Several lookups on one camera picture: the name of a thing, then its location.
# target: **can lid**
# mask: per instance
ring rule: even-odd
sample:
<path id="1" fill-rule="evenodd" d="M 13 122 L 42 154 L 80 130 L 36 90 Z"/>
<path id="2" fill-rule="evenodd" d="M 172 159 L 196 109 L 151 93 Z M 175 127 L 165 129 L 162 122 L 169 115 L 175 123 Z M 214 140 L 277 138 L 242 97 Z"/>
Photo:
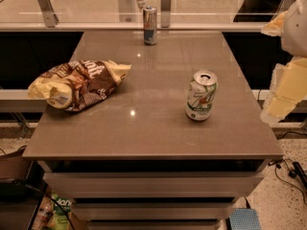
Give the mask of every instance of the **can lid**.
<path id="1" fill-rule="evenodd" d="M 217 82 L 217 77 L 214 73 L 207 70 L 201 70 L 194 75 L 194 80 L 201 85 L 213 85 Z"/>
<path id="2" fill-rule="evenodd" d="M 146 12 L 155 12 L 156 11 L 156 7 L 148 5 L 143 10 L 146 11 Z"/>

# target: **gray tabletop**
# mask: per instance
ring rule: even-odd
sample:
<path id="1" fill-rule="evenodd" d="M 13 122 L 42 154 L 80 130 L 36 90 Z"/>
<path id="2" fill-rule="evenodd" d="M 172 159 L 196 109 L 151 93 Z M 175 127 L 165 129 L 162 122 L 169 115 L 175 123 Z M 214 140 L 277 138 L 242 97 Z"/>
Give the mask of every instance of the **gray tabletop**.
<path id="1" fill-rule="evenodd" d="M 282 152 L 223 35 L 159 32 L 155 46 L 143 33 L 86 33 L 78 59 L 111 59 L 132 67 L 104 102 L 80 113 L 48 106 L 25 158 L 228 159 L 272 158 Z M 185 114 L 189 81 L 200 69 L 218 77 L 211 116 Z"/>

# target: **can in background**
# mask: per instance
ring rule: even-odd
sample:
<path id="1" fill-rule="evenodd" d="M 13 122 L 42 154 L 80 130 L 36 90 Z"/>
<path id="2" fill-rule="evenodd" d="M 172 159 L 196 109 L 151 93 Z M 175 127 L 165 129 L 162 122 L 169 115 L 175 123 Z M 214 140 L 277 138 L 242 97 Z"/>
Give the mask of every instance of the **can in background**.
<path id="1" fill-rule="evenodd" d="M 189 118 L 203 121 L 209 117 L 217 88 L 218 79 L 214 73 L 200 70 L 194 74 L 185 109 Z"/>
<path id="2" fill-rule="evenodd" d="M 144 43 L 146 45 L 156 44 L 156 8 L 147 6 L 143 9 Z"/>

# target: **green can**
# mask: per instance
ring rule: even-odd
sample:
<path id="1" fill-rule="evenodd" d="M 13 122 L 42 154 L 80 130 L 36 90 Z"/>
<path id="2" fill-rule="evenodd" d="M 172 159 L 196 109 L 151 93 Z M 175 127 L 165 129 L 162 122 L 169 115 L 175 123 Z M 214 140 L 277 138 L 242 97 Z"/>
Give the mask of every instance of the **green can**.
<path id="1" fill-rule="evenodd" d="M 195 73 L 190 82 L 185 108 L 188 117 L 197 121 L 206 120 L 210 116 L 217 89 L 218 79 L 214 73 L 208 70 Z"/>

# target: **brown bag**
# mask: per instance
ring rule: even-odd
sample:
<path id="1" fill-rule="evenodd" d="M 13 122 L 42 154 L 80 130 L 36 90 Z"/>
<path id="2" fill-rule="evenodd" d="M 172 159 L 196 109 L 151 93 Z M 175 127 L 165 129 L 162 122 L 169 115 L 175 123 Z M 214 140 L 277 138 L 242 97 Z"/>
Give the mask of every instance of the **brown bag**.
<path id="1" fill-rule="evenodd" d="M 80 111 L 105 100 L 125 78 L 130 65 L 80 60 L 58 65 L 29 86 L 30 99 L 43 98 L 55 108 Z"/>

